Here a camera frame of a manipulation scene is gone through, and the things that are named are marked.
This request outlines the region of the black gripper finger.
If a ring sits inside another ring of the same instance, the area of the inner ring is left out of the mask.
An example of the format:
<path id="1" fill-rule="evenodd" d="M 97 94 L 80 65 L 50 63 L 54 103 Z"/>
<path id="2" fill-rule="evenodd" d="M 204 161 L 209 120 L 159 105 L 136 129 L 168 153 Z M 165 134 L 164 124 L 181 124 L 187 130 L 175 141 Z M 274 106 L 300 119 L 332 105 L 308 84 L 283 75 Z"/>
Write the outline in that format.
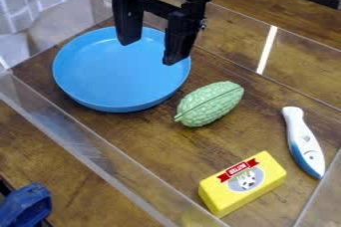
<path id="1" fill-rule="evenodd" d="M 123 46 L 141 38 L 144 9 L 139 0 L 112 0 L 116 34 Z"/>
<path id="2" fill-rule="evenodd" d="M 193 2 L 185 2 L 168 14 L 163 57 L 163 63 L 167 66 L 188 56 L 203 19 L 204 5 Z"/>

